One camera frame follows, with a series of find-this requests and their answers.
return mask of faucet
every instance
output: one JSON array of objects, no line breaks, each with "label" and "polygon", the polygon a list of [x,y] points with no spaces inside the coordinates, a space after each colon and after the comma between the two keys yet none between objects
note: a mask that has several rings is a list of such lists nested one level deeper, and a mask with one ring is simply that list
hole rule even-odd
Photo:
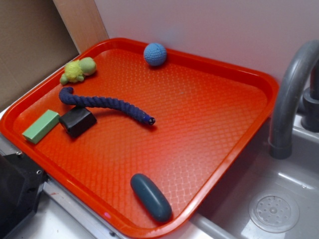
[{"label": "faucet", "polygon": [[[310,87],[304,90],[309,76]],[[305,43],[284,74],[268,138],[273,158],[285,159],[292,154],[292,131],[302,93],[305,115],[301,124],[309,131],[319,132],[319,40]]]}]

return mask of blue rope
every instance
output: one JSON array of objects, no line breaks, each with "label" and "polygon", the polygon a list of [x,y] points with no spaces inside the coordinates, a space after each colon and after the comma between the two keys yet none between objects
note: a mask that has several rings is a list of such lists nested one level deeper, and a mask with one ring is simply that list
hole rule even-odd
[{"label": "blue rope", "polygon": [[74,105],[80,107],[89,108],[110,108],[118,111],[122,111],[129,115],[130,117],[136,119],[139,122],[153,125],[155,123],[155,118],[147,115],[144,111],[131,105],[128,102],[118,100],[110,97],[85,97],[73,95],[72,87],[64,87],[59,93],[59,98],[61,102],[67,105]]}]

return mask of yarn ball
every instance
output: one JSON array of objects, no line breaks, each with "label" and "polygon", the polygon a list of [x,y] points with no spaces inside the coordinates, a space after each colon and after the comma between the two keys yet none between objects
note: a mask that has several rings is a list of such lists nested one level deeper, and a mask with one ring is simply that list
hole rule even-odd
[{"label": "yarn ball", "polygon": [[165,62],[166,57],[166,49],[159,43],[151,43],[144,50],[144,59],[151,66],[160,66]]}]

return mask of yellow plush toy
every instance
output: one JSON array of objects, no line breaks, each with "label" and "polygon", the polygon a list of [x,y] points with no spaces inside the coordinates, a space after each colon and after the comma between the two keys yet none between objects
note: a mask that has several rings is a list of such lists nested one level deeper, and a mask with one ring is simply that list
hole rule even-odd
[{"label": "yellow plush toy", "polygon": [[96,64],[91,57],[69,62],[64,67],[64,74],[60,79],[62,85],[68,82],[76,83],[84,81],[85,76],[90,76],[96,71]]}]

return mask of green block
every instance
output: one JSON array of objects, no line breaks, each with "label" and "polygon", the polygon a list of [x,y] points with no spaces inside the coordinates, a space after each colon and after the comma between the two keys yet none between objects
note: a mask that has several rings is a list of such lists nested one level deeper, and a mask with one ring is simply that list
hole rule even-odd
[{"label": "green block", "polygon": [[60,115],[57,112],[47,110],[22,135],[36,144],[59,123],[59,118]]}]

